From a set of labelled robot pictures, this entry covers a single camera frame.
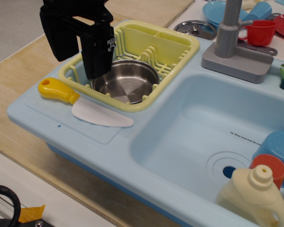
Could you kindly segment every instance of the detergent bottle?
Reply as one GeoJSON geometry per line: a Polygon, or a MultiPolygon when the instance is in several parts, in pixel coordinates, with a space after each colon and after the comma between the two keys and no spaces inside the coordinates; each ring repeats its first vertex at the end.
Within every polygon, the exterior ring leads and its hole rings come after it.
{"type": "Polygon", "coordinates": [[[216,203],[261,227],[284,227],[284,199],[265,165],[236,169],[216,203]]]}

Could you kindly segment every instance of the yellow knife handle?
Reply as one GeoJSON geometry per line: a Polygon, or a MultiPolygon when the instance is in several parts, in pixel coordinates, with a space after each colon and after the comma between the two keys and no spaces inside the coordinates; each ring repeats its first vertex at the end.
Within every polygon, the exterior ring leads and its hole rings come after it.
{"type": "Polygon", "coordinates": [[[56,78],[43,79],[38,85],[38,91],[44,98],[59,99],[71,104],[74,104],[80,98],[79,93],[56,78]]]}

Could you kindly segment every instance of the black cable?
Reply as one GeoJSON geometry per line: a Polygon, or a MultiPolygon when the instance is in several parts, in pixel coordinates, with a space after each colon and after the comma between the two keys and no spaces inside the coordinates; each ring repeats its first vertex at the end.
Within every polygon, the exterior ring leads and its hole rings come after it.
{"type": "Polygon", "coordinates": [[[0,194],[8,197],[14,206],[14,215],[13,218],[11,219],[8,227],[16,227],[19,217],[20,217],[20,212],[21,212],[21,205],[18,196],[9,188],[0,185],[0,194]]]}

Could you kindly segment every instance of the wooden table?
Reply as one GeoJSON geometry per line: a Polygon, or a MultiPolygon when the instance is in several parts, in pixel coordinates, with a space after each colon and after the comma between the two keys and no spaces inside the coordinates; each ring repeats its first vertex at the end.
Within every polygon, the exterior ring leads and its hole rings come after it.
{"type": "MultiPolygon", "coordinates": [[[[115,18],[112,25],[129,18],[167,27],[192,2],[111,0],[106,7],[115,18]]],[[[44,141],[8,119],[7,107],[59,64],[61,62],[54,58],[44,35],[0,63],[0,153],[116,226],[178,226],[126,193],[56,155],[44,141]]]]}

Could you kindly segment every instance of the metal pot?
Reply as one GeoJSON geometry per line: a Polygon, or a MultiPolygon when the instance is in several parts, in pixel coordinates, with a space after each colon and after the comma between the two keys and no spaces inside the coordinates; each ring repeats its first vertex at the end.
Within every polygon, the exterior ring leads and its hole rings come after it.
{"type": "Polygon", "coordinates": [[[149,64],[138,60],[119,60],[112,70],[92,81],[92,88],[102,94],[130,104],[139,103],[144,95],[152,92],[153,84],[159,84],[158,72],[149,64]]]}

